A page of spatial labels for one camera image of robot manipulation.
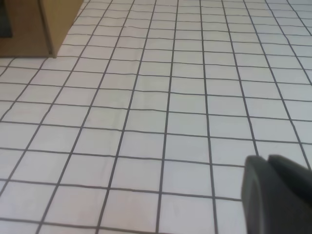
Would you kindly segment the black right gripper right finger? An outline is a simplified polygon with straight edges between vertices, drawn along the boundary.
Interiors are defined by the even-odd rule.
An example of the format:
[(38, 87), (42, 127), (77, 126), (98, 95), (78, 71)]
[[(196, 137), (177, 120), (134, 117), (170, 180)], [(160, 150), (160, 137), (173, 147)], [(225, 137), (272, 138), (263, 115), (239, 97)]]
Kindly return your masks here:
[(270, 155), (273, 167), (286, 191), (282, 193), (283, 224), (290, 234), (312, 232), (312, 172), (281, 155)]

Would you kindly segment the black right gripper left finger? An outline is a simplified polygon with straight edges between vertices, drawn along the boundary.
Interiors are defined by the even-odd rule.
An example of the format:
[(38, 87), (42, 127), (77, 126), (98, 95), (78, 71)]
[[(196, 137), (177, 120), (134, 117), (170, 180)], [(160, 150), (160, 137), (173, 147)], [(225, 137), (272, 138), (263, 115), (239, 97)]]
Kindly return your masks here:
[(246, 220), (247, 233), (270, 234), (269, 204), (270, 189), (277, 174), (272, 166), (259, 156), (248, 156), (245, 161), (241, 199)]

